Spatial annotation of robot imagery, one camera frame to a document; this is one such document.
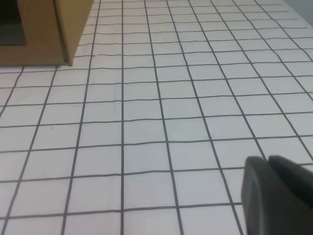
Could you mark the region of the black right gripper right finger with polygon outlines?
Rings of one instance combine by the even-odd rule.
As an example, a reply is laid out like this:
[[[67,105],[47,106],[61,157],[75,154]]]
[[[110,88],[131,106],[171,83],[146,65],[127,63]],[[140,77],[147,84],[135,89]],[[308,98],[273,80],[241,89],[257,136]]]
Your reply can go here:
[[[280,195],[274,199],[275,235],[313,233],[313,173],[281,156],[270,156],[268,163],[278,175]]]

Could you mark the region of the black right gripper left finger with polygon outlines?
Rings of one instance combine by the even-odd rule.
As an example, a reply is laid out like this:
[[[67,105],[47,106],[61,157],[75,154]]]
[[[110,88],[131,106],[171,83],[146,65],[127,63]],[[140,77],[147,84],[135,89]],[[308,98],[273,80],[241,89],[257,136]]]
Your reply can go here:
[[[250,156],[246,159],[242,184],[242,204],[248,235],[263,235],[264,229],[264,192],[271,169],[264,159]]]

